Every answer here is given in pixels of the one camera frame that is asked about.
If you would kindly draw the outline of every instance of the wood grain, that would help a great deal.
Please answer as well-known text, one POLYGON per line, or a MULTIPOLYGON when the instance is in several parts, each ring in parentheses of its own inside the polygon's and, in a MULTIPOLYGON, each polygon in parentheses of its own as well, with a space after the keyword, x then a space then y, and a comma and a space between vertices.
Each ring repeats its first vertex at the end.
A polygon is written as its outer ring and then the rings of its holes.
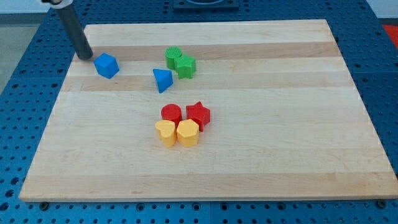
POLYGON ((85 32, 95 55, 113 54, 121 70, 107 80, 92 61, 73 59, 21 199, 398 197, 324 20, 92 25, 85 32), (191 35, 180 38, 182 30, 191 35), (174 73, 173 86, 159 94, 152 69, 166 68, 170 45, 195 56, 197 72, 192 80, 174 73), (199 144, 165 148, 154 127, 161 108, 197 101, 212 117, 199 144))

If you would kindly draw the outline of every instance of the red star-shaped block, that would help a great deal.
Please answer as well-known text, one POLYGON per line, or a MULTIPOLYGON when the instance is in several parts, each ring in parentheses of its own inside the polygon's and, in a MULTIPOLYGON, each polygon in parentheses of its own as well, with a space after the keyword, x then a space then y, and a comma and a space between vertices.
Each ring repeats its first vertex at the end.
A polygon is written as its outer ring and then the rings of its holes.
POLYGON ((187 119, 192 119, 199 124, 199 131, 203 131, 205 125, 210 122, 210 110, 199 101, 195 105, 187 106, 187 119))

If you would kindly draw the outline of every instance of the blue perforated table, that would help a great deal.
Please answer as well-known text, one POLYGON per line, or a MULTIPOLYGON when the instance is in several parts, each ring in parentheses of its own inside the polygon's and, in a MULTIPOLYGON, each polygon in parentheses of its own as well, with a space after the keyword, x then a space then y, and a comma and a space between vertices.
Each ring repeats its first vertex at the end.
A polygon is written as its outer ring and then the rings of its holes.
MULTIPOLYGON (((240 0, 239 10, 173 12, 171 1, 89 1, 85 24, 326 19, 398 172, 398 51, 365 0, 240 0)), ((398 200, 37 203, 17 196, 74 50, 50 10, 0 97, 0 223, 398 223, 398 200)))

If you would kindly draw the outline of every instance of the blue cube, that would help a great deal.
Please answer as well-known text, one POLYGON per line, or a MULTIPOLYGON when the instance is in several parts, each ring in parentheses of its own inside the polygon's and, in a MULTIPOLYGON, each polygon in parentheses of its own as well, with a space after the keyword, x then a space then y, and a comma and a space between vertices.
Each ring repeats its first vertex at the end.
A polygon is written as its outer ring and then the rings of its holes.
POLYGON ((105 78, 112 78, 119 71, 116 58, 106 53, 101 54, 97 59, 95 59, 94 65, 98 74, 105 78))
POLYGON ((173 85, 173 75, 170 70, 154 69, 156 85, 159 93, 163 93, 168 87, 173 85))

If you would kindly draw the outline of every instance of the yellow hexagonal block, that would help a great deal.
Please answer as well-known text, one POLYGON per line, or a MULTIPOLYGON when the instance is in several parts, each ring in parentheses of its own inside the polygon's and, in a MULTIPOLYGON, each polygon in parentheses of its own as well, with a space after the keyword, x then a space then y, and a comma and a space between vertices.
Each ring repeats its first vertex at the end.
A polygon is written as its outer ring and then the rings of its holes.
POLYGON ((196 146, 199 140, 199 125, 192 119, 180 121, 177 128, 177 139, 185 147, 196 146))
POLYGON ((172 147, 176 140, 175 124, 173 121, 162 120, 155 124, 157 136, 165 147, 172 147))

